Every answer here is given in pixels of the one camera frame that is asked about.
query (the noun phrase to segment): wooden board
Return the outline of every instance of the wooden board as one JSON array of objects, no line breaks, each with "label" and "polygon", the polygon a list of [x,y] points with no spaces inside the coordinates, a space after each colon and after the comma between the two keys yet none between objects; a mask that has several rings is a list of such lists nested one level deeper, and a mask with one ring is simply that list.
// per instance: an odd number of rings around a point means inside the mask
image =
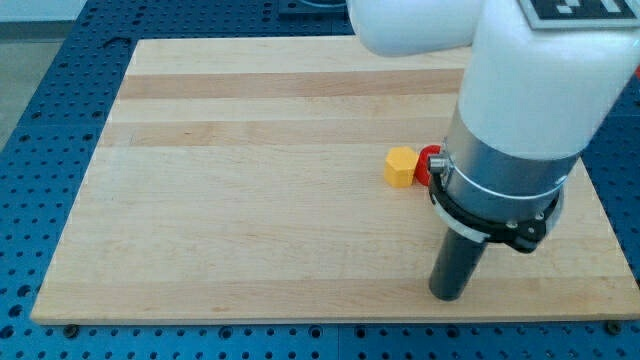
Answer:
[{"label": "wooden board", "polygon": [[491,245],[462,298],[445,226],[390,147],[440,142],[469,49],[352,37],[141,41],[32,318],[43,324],[625,319],[640,293],[582,163],[532,255]]}]

